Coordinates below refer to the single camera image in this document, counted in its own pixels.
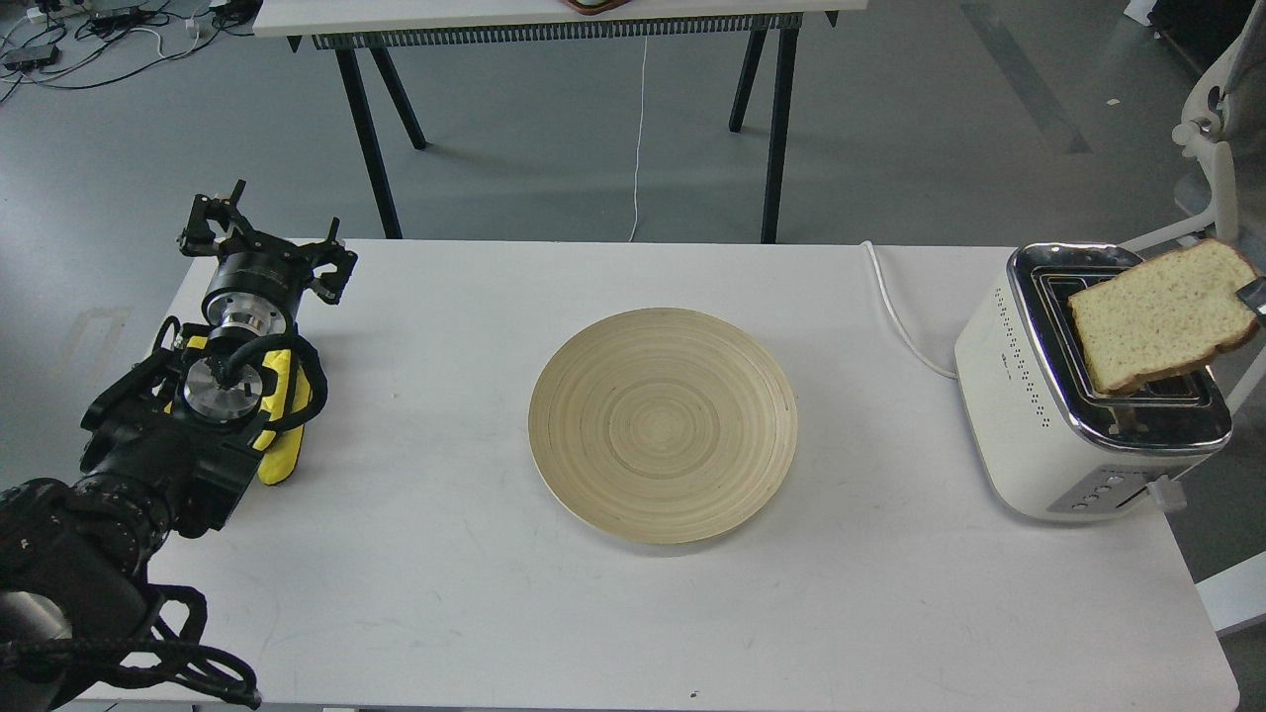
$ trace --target toaster lever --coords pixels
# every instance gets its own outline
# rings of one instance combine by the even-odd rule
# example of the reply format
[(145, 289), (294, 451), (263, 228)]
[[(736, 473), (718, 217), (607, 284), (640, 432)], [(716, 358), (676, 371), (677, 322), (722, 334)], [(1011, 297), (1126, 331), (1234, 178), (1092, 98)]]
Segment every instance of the toaster lever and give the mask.
[(1186, 493), (1182, 492), (1182, 483), (1171, 480), (1169, 475), (1161, 475), (1147, 483), (1147, 492), (1152, 493), (1152, 502), (1156, 502), (1156, 505), (1166, 514), (1186, 509)]

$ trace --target slice of bread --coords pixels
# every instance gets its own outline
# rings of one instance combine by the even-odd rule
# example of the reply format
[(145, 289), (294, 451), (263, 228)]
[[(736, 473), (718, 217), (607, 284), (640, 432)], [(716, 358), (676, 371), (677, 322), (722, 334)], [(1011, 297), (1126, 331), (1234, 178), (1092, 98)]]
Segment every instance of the slice of bread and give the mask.
[(1205, 239), (1074, 294), (1069, 304), (1095, 390), (1134, 393), (1246, 343), (1257, 321), (1236, 290), (1256, 277), (1238, 250)]

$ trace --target toaster control panel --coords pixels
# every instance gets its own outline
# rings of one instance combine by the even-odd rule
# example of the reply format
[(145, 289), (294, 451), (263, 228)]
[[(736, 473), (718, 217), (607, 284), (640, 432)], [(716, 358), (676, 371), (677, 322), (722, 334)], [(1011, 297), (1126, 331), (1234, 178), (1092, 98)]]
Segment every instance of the toaster control panel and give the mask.
[(1147, 483), (1161, 475), (1175, 479), (1184, 471), (1185, 466), (1100, 465), (1048, 507), (1047, 512), (1108, 514), (1142, 497), (1147, 492)]

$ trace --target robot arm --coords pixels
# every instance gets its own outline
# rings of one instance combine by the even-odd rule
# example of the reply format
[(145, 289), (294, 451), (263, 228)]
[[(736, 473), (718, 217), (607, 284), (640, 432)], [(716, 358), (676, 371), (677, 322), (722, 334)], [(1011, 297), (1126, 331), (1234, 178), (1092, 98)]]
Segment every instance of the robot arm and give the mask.
[[(249, 665), (199, 644), (203, 595), (149, 583), (147, 564), (171, 531), (194, 538), (224, 526), (263, 457), (254, 442), (265, 429), (287, 431), (320, 412), (325, 378), (295, 314), (305, 289), (337, 304), (356, 255), (335, 238), (337, 219), (324, 241), (301, 246), (256, 231), (237, 210), (243, 188), (238, 181), (228, 199), (195, 196), (177, 242), (185, 255), (219, 261), (203, 300), (206, 323), (180, 326), (172, 348), (160, 346), (165, 324), (153, 352), (92, 402), (81, 423), (92, 433), (84, 478), (0, 493), (5, 709), (51, 709), (97, 682), (176, 682), (260, 704)], [(263, 359), (281, 350), (298, 357), (311, 400), (273, 418), (261, 408), (277, 381)], [(162, 618), (168, 602), (189, 611), (179, 632)], [(160, 661), (122, 665), (132, 652)]]

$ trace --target yellow padding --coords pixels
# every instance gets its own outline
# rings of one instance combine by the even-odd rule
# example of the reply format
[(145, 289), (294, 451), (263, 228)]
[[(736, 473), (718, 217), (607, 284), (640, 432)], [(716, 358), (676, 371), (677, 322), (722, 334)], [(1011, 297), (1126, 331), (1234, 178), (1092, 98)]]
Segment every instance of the yellow padding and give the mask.
[[(206, 348), (206, 337), (190, 337), (185, 347), (199, 351)], [(271, 413), (268, 417), (270, 421), (276, 421), (285, 416), (281, 410), (286, 405), (286, 390), (290, 388), (290, 351), (270, 351), (263, 357), (263, 366), (277, 374), (277, 389), (272, 391), (272, 395), (266, 397), (262, 403), (263, 409)], [(308, 376), (304, 375), (303, 367), (299, 369), (299, 378), (296, 380), (291, 412), (308, 405), (308, 400), (311, 399), (311, 386), (308, 385)], [(167, 407), (167, 412), (171, 412), (171, 405)], [(260, 433), (253, 443), (256, 450), (263, 452), (263, 460), (260, 461), (260, 469), (256, 470), (260, 481), (263, 484), (277, 484), (289, 478), (299, 462), (299, 447), (303, 445), (303, 440), (304, 426), (280, 435), (273, 431)]]

